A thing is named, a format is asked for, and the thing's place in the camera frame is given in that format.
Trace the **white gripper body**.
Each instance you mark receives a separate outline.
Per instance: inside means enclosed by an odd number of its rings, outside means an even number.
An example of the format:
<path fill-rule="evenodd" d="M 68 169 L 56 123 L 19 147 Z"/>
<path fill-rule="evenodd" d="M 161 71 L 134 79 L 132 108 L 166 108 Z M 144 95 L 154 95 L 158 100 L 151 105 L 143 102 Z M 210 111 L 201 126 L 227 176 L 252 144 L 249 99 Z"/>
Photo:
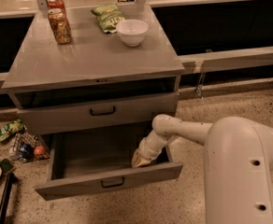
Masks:
<path fill-rule="evenodd" d="M 175 135 L 163 136 L 156 131 L 151 131 L 144 137 L 138 147 L 138 155 L 146 161 L 155 160 L 162 152 L 162 149 L 168 146 L 176 139 Z"/>

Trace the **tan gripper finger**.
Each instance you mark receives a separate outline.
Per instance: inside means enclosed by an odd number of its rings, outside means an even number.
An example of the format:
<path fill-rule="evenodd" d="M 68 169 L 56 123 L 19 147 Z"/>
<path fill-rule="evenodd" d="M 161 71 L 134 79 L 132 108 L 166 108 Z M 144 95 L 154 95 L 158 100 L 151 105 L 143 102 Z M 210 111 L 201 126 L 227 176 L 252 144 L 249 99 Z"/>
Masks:
<path fill-rule="evenodd" d="M 131 164 L 134 168 L 146 166 L 151 163 L 151 159 L 145 157 L 139 149 L 137 149 L 133 155 Z"/>

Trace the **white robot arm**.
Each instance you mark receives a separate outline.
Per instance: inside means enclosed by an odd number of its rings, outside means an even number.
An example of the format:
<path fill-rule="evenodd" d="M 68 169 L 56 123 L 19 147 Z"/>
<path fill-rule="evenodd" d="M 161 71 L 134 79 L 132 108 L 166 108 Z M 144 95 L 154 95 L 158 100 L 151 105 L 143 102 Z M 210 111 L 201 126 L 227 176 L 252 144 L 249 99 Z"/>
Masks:
<path fill-rule="evenodd" d="M 273 128 L 242 117 L 204 123 L 158 115 L 132 165 L 156 160 L 177 137 L 204 147 L 206 224 L 273 224 Z"/>

